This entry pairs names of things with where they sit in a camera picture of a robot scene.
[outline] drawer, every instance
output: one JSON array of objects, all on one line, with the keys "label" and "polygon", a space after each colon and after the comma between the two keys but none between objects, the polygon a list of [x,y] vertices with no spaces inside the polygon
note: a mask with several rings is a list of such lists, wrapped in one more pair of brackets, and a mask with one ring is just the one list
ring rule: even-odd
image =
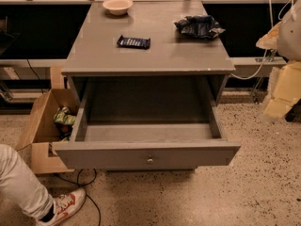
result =
[{"label": "drawer", "polygon": [[86,83],[71,141],[55,148],[69,168],[186,170],[228,165],[239,150],[205,75],[78,81]]}]

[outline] person's foot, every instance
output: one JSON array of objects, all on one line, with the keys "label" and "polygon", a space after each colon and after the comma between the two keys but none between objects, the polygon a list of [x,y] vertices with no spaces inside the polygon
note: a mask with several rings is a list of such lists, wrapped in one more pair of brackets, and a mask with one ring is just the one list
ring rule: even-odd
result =
[{"label": "person's foot", "polygon": [[86,191],[78,188],[72,193],[61,195],[54,202],[54,217],[48,221],[36,221],[37,226],[56,226],[65,219],[74,215],[84,204]]}]

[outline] cable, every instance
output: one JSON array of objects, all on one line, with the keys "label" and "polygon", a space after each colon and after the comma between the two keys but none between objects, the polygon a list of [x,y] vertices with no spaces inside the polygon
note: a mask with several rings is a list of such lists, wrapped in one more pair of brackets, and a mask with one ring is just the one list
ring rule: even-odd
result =
[{"label": "cable", "polygon": [[[270,21],[271,21],[271,28],[272,28],[274,26],[274,23],[273,23],[272,1],[271,0],[268,0],[268,1],[269,1]],[[262,66],[263,66],[263,64],[265,62],[266,53],[267,53],[267,49],[264,51],[260,67],[252,75],[250,75],[249,77],[240,77],[238,75],[235,75],[234,73],[232,73],[231,76],[234,77],[234,78],[240,79],[240,80],[248,80],[248,79],[254,78],[257,75],[257,73],[261,70],[261,68],[262,68]]]},{"label": "cable", "polygon": [[280,15],[281,15],[283,9],[285,9],[289,3],[291,3],[291,9],[293,9],[293,0],[289,0],[289,1],[283,6],[283,8],[281,9],[281,11],[279,12],[279,14],[278,14],[278,19],[279,19],[279,20],[282,20],[283,17],[280,18]]},{"label": "cable", "polygon": [[[88,186],[88,185],[92,184],[92,183],[95,181],[96,177],[97,177],[97,171],[96,171],[95,169],[94,169],[93,171],[94,171],[94,177],[93,177],[93,179],[92,179],[90,182],[86,183],[86,184],[80,184],[80,183],[79,183],[80,174],[83,172],[83,169],[81,169],[81,170],[78,172],[78,174],[77,174],[77,179],[76,179],[76,183],[73,182],[73,181],[71,181],[71,180],[68,180],[68,179],[66,179],[66,178],[63,178],[63,177],[59,176],[58,173],[54,173],[54,176],[57,177],[57,178],[59,178],[59,179],[61,179],[61,180],[63,180],[63,181],[65,181],[65,182],[71,183],[71,184],[73,184],[73,185],[77,185],[78,187],[80,187],[80,186]],[[98,225],[98,226],[101,226],[101,222],[102,222],[102,214],[101,214],[101,210],[100,210],[100,208],[98,207],[97,203],[96,203],[96,202],[95,202],[95,201],[94,201],[87,193],[86,193],[86,196],[92,201],[92,203],[93,203],[94,206],[96,207],[96,209],[97,209],[97,211],[98,211],[98,216],[99,216],[97,225]]]},{"label": "cable", "polygon": [[274,23],[273,23],[273,10],[272,10],[272,1],[271,0],[269,0],[269,10],[270,10],[271,27],[273,27]]},{"label": "cable", "polygon": [[20,152],[20,151],[22,151],[22,150],[24,150],[25,148],[27,148],[28,146],[30,146],[31,144],[27,144],[26,146],[24,146],[24,147],[22,147],[21,149],[19,149],[19,150],[16,150],[17,152]]},{"label": "cable", "polygon": [[40,78],[39,78],[38,74],[37,74],[37,73],[34,71],[34,69],[31,67],[31,64],[30,64],[30,62],[29,62],[29,59],[27,60],[27,63],[28,63],[28,65],[29,65],[30,70],[36,75],[36,77],[37,77],[38,80],[40,81]]},{"label": "cable", "polygon": [[261,70],[261,67],[262,67],[262,65],[265,62],[266,53],[267,53],[267,49],[264,51],[264,55],[263,55],[260,67],[252,75],[250,75],[249,77],[240,77],[238,75],[235,75],[234,73],[232,73],[231,76],[233,76],[234,78],[240,79],[240,80],[248,80],[248,79],[251,79],[251,78],[255,77],[255,75]]}]

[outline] drawer handle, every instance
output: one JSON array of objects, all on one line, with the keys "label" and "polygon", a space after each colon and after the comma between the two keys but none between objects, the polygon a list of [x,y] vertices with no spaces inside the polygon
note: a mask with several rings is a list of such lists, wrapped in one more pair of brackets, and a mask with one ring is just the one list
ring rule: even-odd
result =
[{"label": "drawer handle", "polygon": [[153,159],[151,158],[151,155],[149,155],[149,158],[147,160],[147,163],[148,164],[153,164]]}]

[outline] shoelace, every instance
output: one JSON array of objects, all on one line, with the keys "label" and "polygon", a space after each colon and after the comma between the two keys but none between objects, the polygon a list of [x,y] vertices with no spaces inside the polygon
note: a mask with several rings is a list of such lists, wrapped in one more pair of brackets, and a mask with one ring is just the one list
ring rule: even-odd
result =
[{"label": "shoelace", "polygon": [[56,200],[56,207],[58,214],[61,213],[63,210],[65,210],[70,203],[72,202],[72,197],[71,195],[61,195],[58,197]]}]

